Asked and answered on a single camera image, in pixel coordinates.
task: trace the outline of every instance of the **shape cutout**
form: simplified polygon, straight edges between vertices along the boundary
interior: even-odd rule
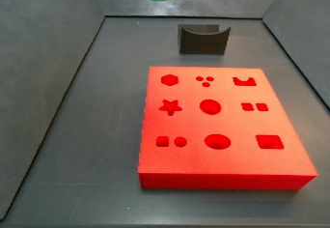
[[[222,134],[210,134],[204,140],[208,147],[216,150],[224,150],[232,146],[232,140]]]
[[[284,144],[277,135],[256,135],[258,145],[262,149],[284,149]]]
[[[222,111],[222,105],[217,100],[204,100],[201,109],[208,115],[217,115]]]
[[[178,100],[163,100],[163,106],[159,108],[159,110],[167,111],[167,115],[173,116],[175,111],[182,111],[182,107],[179,107],[178,102]]]
[[[249,77],[248,80],[241,80],[238,77],[234,77],[233,80],[238,86],[257,86],[257,82],[253,77]]]
[[[254,111],[253,103],[250,103],[250,102],[244,102],[241,105],[242,105],[242,109],[244,109],[245,111]]]
[[[186,147],[186,145],[188,145],[188,139],[185,137],[177,137],[174,139],[174,145],[177,147]]]
[[[179,83],[179,77],[169,74],[162,77],[162,83],[167,86],[177,85]]]
[[[157,146],[158,147],[167,147],[169,146],[169,136],[159,136],[157,138]]]
[[[269,106],[265,103],[256,103],[260,111],[269,111]]]

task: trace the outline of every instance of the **gray table surface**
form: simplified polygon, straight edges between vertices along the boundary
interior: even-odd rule
[[[181,55],[178,24],[233,27],[225,56]],[[320,176],[300,191],[141,189],[150,66],[262,68]],[[0,227],[329,225],[329,110],[261,20],[107,18]]]

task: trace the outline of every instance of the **circular hole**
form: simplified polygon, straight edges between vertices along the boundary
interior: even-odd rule
[[[230,138],[222,134],[210,134],[204,142],[208,147],[216,150],[222,150],[232,146]]]
[[[209,84],[208,82],[205,82],[205,83],[202,84],[202,86],[204,86],[204,87],[209,87],[210,84]]]
[[[217,100],[204,100],[201,109],[206,114],[216,115],[222,111],[222,105]]]
[[[177,137],[174,139],[174,144],[177,147],[185,147],[188,145],[188,139],[185,137]]]

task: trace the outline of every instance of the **small circular hole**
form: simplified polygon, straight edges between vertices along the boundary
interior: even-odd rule
[[[202,86],[204,86],[204,87],[210,87],[210,83],[204,82],[204,83],[202,83]]]
[[[174,144],[177,147],[185,147],[188,145],[188,139],[185,137],[177,137],[174,139]]]

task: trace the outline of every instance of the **red shape sorter block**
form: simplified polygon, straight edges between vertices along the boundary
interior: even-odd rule
[[[300,189],[317,176],[260,69],[153,67],[142,187]]]

